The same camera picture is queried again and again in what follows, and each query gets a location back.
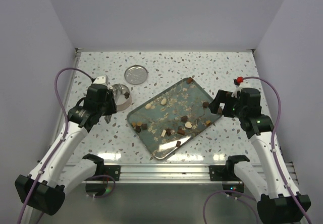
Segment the brown cube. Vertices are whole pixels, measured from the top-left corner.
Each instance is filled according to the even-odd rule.
[[[140,127],[139,126],[136,126],[136,132],[141,132],[141,129],[140,129]]]
[[[218,114],[222,115],[222,108],[221,107],[219,107],[219,109],[218,109]]]
[[[126,99],[128,99],[128,98],[129,98],[129,96],[130,96],[130,93],[129,93],[129,92],[126,92],[126,93],[124,94],[124,96],[125,96],[125,98],[126,98]]]
[[[192,81],[193,81],[192,77],[189,77],[189,78],[186,80],[186,83],[190,84]]]
[[[142,128],[143,130],[147,130],[147,129],[148,129],[148,125],[147,125],[147,123],[143,123],[143,124],[142,124],[142,126],[141,126],[141,128]]]
[[[181,130],[181,129],[178,130],[177,133],[180,134],[180,135],[183,135],[183,136],[185,135],[185,132],[183,130]]]
[[[167,136],[170,136],[172,134],[171,130],[169,128],[166,129]]]
[[[202,104],[203,108],[208,108],[208,105],[209,105],[209,103],[207,101],[203,102],[203,104]]]
[[[187,117],[187,116],[183,116],[183,117],[181,118],[181,121],[182,121],[182,122],[187,122],[187,119],[188,119],[188,117]]]

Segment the black mount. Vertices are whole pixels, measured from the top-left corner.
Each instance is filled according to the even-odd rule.
[[[91,84],[87,89],[83,106],[76,105],[71,108],[68,119],[90,132],[92,127],[99,122],[100,117],[114,113],[117,113],[117,105],[112,90],[102,84]]]
[[[81,101],[84,101],[83,106],[79,105]],[[80,128],[84,127],[89,132],[98,123],[101,116],[110,116],[116,112],[117,106],[113,92],[105,85],[91,84],[87,89],[86,96],[69,110],[68,119],[79,124]],[[86,155],[85,158],[97,164],[95,175],[104,173],[105,167],[102,158],[92,154]],[[31,179],[31,176],[19,175],[16,179],[15,186],[22,203],[25,202],[33,183],[34,180]],[[46,181],[38,182],[28,201],[28,205],[48,215],[54,215],[64,202],[64,187],[64,185],[57,185],[53,188],[47,186]]]
[[[112,178],[114,178],[115,181],[119,181],[120,169],[121,169],[120,165],[104,165],[104,159],[99,156],[93,155],[93,154],[87,154],[83,157],[83,159],[91,160],[96,164],[96,171],[95,171],[94,176],[109,175]],[[104,181],[103,178],[98,178],[95,180]],[[94,193],[96,193],[95,196],[103,195],[105,193],[105,189],[106,189],[105,183],[102,183],[102,184],[86,183],[86,185],[85,185],[86,193],[90,194],[90,193],[94,192]]]
[[[240,181],[234,174],[234,165],[250,160],[245,155],[229,156],[226,165],[210,165],[208,167],[211,181]]]
[[[269,116],[261,114],[260,92],[254,88],[243,88],[238,91],[237,98],[232,97],[232,92],[219,90],[215,99],[208,106],[212,114],[216,114],[220,107],[220,103],[224,103],[222,115],[225,117],[237,117],[240,121],[241,128],[246,132],[248,139],[253,135],[260,135],[261,132],[272,132],[274,125]],[[234,161],[226,162],[225,168],[217,167],[213,172],[224,180],[232,180],[234,175]],[[299,203],[305,211],[311,206],[308,195],[296,195]],[[282,194],[279,198],[270,199],[267,195],[262,194],[261,200],[257,203],[257,210],[261,221],[264,224],[281,224],[298,222],[303,218],[303,214],[294,202],[291,196],[284,197]]]

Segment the black clamp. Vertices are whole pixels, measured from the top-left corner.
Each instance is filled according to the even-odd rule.
[[[82,159],[88,159],[96,164],[96,171],[94,175],[103,175],[104,173],[104,159],[94,154],[87,154]]]
[[[250,160],[245,155],[229,156],[226,165],[210,165],[208,167],[211,181],[240,181],[234,174],[234,165]]]
[[[119,181],[120,179],[120,165],[104,165],[104,159],[96,156],[94,154],[87,154],[83,157],[83,159],[88,159],[96,164],[96,171],[94,176],[97,175],[109,175],[115,179],[115,181]],[[105,178],[98,178],[98,181],[105,181]],[[96,196],[101,196],[106,192],[106,184],[92,184],[86,183],[85,185],[86,193],[96,193]]]

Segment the food scrap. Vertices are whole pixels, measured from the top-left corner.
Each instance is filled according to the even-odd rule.
[[[166,134],[166,130],[163,130],[163,132],[161,133],[161,136],[164,137]]]
[[[221,107],[219,107],[219,109],[218,109],[218,114],[222,115],[222,108]]]
[[[182,129],[178,130],[177,133],[183,136],[185,135],[185,132]]]
[[[203,108],[208,108],[208,105],[209,105],[209,103],[207,101],[203,102],[203,104],[202,104]]]
[[[128,99],[128,98],[129,98],[129,96],[130,96],[130,93],[129,93],[129,92],[126,92],[126,93],[124,94],[124,96],[125,96],[125,99]]]
[[[147,129],[148,129],[148,125],[147,125],[147,123],[143,123],[143,124],[142,124],[142,126],[141,126],[141,128],[142,128],[143,130],[147,130]]]
[[[151,108],[151,104],[148,103],[146,106],[145,106],[146,109],[150,109]]]
[[[167,128],[167,129],[166,129],[166,134],[167,134],[167,136],[170,136],[170,135],[172,134],[172,130],[171,130],[171,129],[169,129],[169,128]]]
[[[161,101],[161,104],[162,104],[162,105],[165,105],[165,104],[166,104],[166,102],[167,102],[167,100],[164,98],[164,99]]]
[[[140,127],[139,127],[139,126],[136,126],[136,128],[135,128],[135,129],[136,129],[136,132],[138,132],[138,133],[139,133],[139,132],[141,132],[141,129],[140,129]]]
[[[190,84],[192,81],[193,81],[192,77],[189,77],[189,78],[186,80],[186,83]]]
[[[185,127],[188,129],[192,128],[192,124],[190,122],[185,123]]]
[[[187,119],[188,119],[188,117],[187,117],[187,116],[183,116],[183,117],[181,118],[181,121],[182,121],[182,122],[187,122]]]

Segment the white chip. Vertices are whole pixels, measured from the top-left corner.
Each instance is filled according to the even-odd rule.
[[[185,123],[185,127],[190,129],[190,128],[192,128],[192,124],[190,122],[187,122],[187,123]]]
[[[167,102],[167,100],[164,98],[164,99],[161,101],[161,104],[162,104],[162,105],[165,105],[165,104],[166,104],[166,102]]]
[[[161,136],[164,137],[166,134],[166,130],[163,130],[163,132],[161,133]]]
[[[149,103],[148,103],[148,104],[145,106],[145,108],[146,108],[146,109],[150,109],[150,108],[151,108],[151,104],[149,104]]]

